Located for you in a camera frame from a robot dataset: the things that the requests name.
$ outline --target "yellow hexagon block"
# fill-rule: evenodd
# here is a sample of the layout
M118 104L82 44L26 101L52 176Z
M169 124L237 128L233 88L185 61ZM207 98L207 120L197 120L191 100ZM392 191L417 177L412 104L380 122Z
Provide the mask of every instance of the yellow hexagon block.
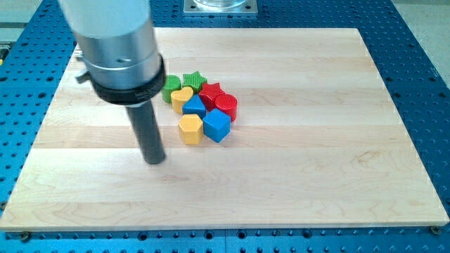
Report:
M170 94L172 99L172 107L176 113L183 113L183 105L187 103L194 95L194 90L191 87L183 87L180 91L173 91Z
M184 144L199 144L203 138L203 121L198 115L183 115L178 122L178 131Z

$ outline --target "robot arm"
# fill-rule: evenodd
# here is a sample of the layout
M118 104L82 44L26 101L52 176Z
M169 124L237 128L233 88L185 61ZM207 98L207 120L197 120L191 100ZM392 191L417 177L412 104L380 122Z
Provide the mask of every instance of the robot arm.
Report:
M165 83L147 0L58 0L97 95L125 105L149 164L165 158L153 97Z

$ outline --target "green block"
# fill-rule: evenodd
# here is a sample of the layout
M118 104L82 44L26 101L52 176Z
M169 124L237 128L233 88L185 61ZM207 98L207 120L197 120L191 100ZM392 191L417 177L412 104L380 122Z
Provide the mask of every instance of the green block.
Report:
M189 86L194 90L194 93L199 93L202 90L202 85L208 80L202 77L199 71L196 71L192 74L183 74L183 87Z
M168 75L166 77L166 84L161 90L162 99L166 103L172 103L172 99L170 98L170 94L173 91L179 91L181 90L181 80L174 75Z

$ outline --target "toy block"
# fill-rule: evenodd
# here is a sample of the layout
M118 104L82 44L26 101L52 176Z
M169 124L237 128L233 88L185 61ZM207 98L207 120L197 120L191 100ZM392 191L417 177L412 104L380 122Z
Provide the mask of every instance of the toy block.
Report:
M210 111L214 109L217 96L225 94L224 91L220 89L220 84L203 84L202 91L198 94L203 104L206 107L206 110Z
M194 90L194 93L197 94L202 90L202 85L208 80L202 77L199 71L196 71L192 74L183 74L183 87L189 86Z
M161 89L162 99L166 103L171 103L172 98L170 97L170 94L179 90L181 90L181 80L177 76L168 75L166 77L166 83Z
M236 119L238 99L236 99L235 96L230 94L222 94L216 98L214 104L217 109L230 116L231 122Z
M213 109L203 118L203 131L213 141L219 143L229 132L231 118L218 109Z
M183 112L183 105L186 104L193 96L194 91L191 87L184 87L180 91L173 91L170 94L172 99L172 107L176 113Z
M196 114L183 115L178 123L178 131L184 144L199 144L203 138L203 122Z
M197 114L201 119L206 116L206 108L198 95L194 95L183 105L183 114Z

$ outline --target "black shaft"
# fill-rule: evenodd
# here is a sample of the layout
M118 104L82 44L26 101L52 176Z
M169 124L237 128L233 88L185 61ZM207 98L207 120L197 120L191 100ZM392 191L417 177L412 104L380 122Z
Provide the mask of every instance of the black shaft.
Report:
M144 160L148 164L161 163L166 155L151 101L139 107L127 106L127 112Z

